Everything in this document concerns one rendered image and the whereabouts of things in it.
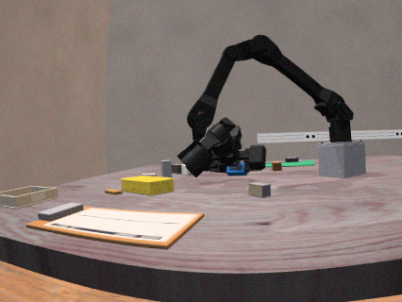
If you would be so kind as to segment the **blue block with black label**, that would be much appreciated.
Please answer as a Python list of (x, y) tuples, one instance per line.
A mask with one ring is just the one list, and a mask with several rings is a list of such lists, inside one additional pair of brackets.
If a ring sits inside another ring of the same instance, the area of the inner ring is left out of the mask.
[(243, 171), (243, 163), (238, 164), (238, 166), (227, 166), (226, 173), (228, 176), (247, 176), (247, 173)]

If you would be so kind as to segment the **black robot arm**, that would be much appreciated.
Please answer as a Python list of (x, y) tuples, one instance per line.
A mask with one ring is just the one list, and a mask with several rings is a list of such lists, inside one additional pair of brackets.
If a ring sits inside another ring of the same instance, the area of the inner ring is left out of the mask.
[[(287, 59), (280, 52), (277, 45), (267, 36), (257, 35), (252, 40), (226, 47), (205, 91), (188, 113), (188, 125), (193, 130), (193, 136), (196, 129), (196, 136), (194, 136), (193, 142), (184, 151), (180, 152), (177, 157), (195, 177), (198, 177), (213, 163), (212, 158), (214, 155), (210, 150), (219, 156), (228, 154), (234, 146), (232, 137), (235, 137), (236, 144), (239, 146), (239, 149), (242, 149), (242, 132), (240, 126), (236, 126), (226, 117), (212, 126), (207, 134), (206, 130), (213, 121), (220, 92), (226, 83), (235, 61), (248, 59), (254, 59), (276, 68), (311, 96), (316, 104), (314, 108), (322, 116), (326, 116), (327, 122), (330, 123), (329, 139), (332, 143), (341, 143), (342, 141), (352, 142), (350, 141), (350, 120), (353, 120), (354, 113), (345, 104), (343, 98), (334, 91), (322, 87), (312, 77)], [(337, 119), (339, 116), (340, 119)], [(199, 141), (205, 137), (205, 134), (206, 138), (200, 143)]]

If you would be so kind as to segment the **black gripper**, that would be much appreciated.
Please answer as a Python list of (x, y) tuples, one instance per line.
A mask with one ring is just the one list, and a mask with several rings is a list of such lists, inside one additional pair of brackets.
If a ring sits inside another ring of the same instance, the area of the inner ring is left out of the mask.
[(241, 160), (244, 162), (244, 171), (263, 170), (265, 168), (266, 148), (264, 145), (251, 145), (250, 148), (246, 148), (244, 151), (239, 151), (239, 146), (235, 143), (235, 137), (232, 138), (234, 146), (228, 154), (219, 156), (210, 150), (214, 155), (212, 158), (213, 163), (203, 172), (220, 171), (217, 173), (226, 173), (227, 166), (238, 166), (238, 164), (241, 163)]

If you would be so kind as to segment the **yellow sponge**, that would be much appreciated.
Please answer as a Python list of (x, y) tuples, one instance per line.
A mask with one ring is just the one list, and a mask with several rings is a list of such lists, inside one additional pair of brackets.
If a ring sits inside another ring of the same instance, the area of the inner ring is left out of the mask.
[(121, 178), (121, 183), (123, 192), (155, 195), (174, 191), (174, 179), (169, 177), (135, 176)]

